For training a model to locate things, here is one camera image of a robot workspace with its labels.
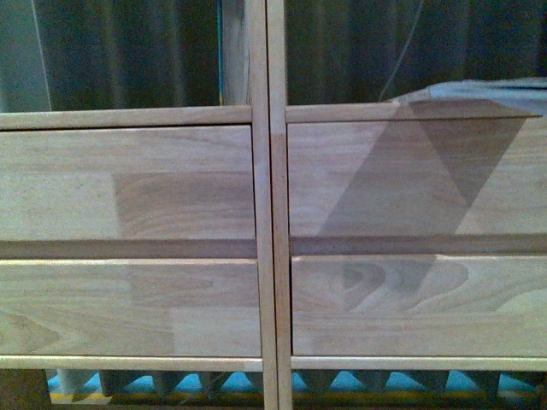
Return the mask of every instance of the white wire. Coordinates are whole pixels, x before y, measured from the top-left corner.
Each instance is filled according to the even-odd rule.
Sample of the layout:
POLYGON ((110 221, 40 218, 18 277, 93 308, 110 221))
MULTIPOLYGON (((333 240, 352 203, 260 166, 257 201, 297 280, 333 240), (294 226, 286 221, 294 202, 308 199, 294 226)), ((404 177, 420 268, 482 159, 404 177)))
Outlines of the white wire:
POLYGON ((393 68, 393 71, 391 72, 390 77, 388 78, 387 82, 384 85, 384 88, 382 89, 382 92, 379 94, 379 97, 378 97, 379 103, 384 99, 384 95, 386 94, 387 90, 391 87, 391 84, 393 83, 393 80, 395 79, 395 76, 397 75, 397 71, 399 71, 399 68, 401 68, 401 65, 403 64, 403 58, 406 56, 407 52, 409 51, 409 46, 410 46, 410 43, 412 42, 412 37, 414 36, 414 33, 416 31, 418 22, 420 21, 421 11, 424 8, 425 1, 426 0, 420 0, 420 4, 418 4, 418 9, 416 10, 414 23, 412 25, 412 28, 410 29, 409 36, 407 37, 407 41, 405 42, 403 49, 401 50, 401 53, 399 54, 399 57, 397 58, 397 64, 393 68))

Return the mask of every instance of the wooden furniture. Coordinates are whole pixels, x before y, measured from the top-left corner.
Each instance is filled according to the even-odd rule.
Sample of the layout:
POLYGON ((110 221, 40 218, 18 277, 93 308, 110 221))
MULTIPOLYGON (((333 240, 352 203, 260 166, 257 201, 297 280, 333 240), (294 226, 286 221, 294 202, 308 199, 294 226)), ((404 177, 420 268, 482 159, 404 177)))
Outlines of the wooden furniture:
POLYGON ((268 2, 280 408, 293 370, 547 370, 547 120, 288 106, 284 22, 268 2))
POLYGON ((226 106, 0 114, 1 368, 261 372, 277 408, 265 7, 223 9, 226 106))
POLYGON ((232 106, 0 115, 0 367, 547 371, 547 120, 288 106, 246 6, 250 105, 236 58, 232 106))

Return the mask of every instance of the wooden drawer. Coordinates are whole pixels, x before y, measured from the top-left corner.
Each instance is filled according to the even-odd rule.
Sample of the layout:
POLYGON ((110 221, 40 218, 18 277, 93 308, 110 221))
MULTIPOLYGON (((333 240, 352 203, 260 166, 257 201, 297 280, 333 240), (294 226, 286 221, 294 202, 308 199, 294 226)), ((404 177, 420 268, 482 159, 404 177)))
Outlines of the wooden drawer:
POLYGON ((292 260, 295 355, 547 355, 547 257, 292 260))
POLYGON ((288 161, 296 244, 547 233, 546 119, 290 124, 288 161))
POLYGON ((249 126, 0 132, 0 241, 255 237, 249 126))
POLYGON ((259 357, 256 261, 2 261, 0 354, 259 357))

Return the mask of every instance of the light wood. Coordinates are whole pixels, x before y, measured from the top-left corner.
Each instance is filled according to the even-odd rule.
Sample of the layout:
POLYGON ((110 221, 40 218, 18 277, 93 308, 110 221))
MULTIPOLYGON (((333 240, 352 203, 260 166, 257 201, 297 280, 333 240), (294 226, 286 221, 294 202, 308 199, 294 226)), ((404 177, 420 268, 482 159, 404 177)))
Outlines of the light wood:
POLYGON ((0 114, 0 130, 249 124, 250 106, 101 109, 0 114))
POLYGON ((0 240, 253 239, 248 126, 0 133, 0 240))
POLYGON ((547 233, 546 119, 288 130, 293 237, 547 233))
POLYGON ((253 260, 0 261, 0 353, 258 357, 253 260))
POLYGON ((301 105, 286 109, 287 123, 394 120, 520 118, 538 115, 487 100, 434 100, 407 103, 301 105))
POLYGON ((262 359, 250 357, 75 356, 3 354, 0 368, 143 370, 166 372, 261 372, 262 359))
POLYGON ((268 0, 269 115, 272 147, 273 254, 279 408, 292 408, 291 288, 287 192, 285 1, 268 0))
POLYGON ((264 408, 278 407, 276 354, 274 248, 272 243, 272 191, 268 118, 266 3, 247 1, 250 26, 250 101, 253 106, 253 167, 256 245, 262 340, 264 408))
POLYGON ((256 259, 254 239, 1 242, 0 259, 256 259))
POLYGON ((293 237, 291 255, 475 254, 533 255, 547 253, 546 234, 433 235, 397 237, 293 237))
POLYGON ((545 357, 547 257, 297 257, 292 292, 295 355, 545 357))
POLYGON ((468 356, 293 356, 293 369, 480 370, 542 372, 547 358, 468 356))
POLYGON ((0 369, 0 409, 51 409, 45 372, 43 370, 0 369))

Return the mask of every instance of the curtain fold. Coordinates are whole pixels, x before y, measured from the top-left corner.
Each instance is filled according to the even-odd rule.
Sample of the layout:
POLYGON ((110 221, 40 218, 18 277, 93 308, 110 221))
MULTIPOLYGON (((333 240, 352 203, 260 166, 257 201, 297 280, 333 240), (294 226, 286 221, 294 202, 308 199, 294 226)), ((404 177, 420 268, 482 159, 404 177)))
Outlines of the curtain fold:
POLYGON ((216 0, 34 0, 53 110, 219 104, 216 0))
MULTIPOLYGON (((290 104, 378 101, 419 4, 288 0, 290 104)), ((546 9, 547 0, 426 0, 385 99, 446 81, 545 76, 546 9)))

